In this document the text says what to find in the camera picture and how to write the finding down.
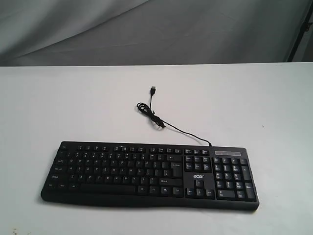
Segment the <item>keyboard cable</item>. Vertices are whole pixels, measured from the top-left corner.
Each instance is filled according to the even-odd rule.
[[[207,142],[207,143],[209,144],[209,146],[212,146],[212,144],[211,144],[209,141],[207,141],[207,140],[205,140],[205,139],[202,139],[202,138],[200,138],[200,137],[198,137],[198,136],[195,136],[195,135],[193,135],[193,134],[191,134],[191,133],[182,131],[182,130],[178,129],[177,127],[175,127],[175,126],[169,124],[168,122],[166,122],[166,121],[160,119],[157,115],[155,115],[155,112],[154,112],[153,110],[151,110],[152,96],[153,96],[155,93],[156,93],[156,87],[151,87],[151,89],[150,89],[150,106],[148,106],[147,104],[142,103],[142,102],[140,102],[140,103],[137,104],[137,108],[138,108],[138,110],[139,110],[142,114],[146,115],[148,118],[150,118],[151,121],[153,121],[156,125],[160,126],[161,128],[165,128],[165,124],[167,124],[167,125],[173,127],[174,129],[176,129],[176,130],[178,130],[178,131],[180,131],[180,132],[182,132],[182,133],[184,133],[184,134],[193,136],[193,137],[195,137],[195,138],[197,138],[197,139],[199,139],[199,140],[201,140],[201,141]]]

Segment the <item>white surface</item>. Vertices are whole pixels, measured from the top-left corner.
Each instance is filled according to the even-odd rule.
[[[313,234],[313,63],[0,68],[0,234]],[[198,144],[157,131],[148,102],[215,146],[247,148],[255,213],[43,202],[61,141]]]

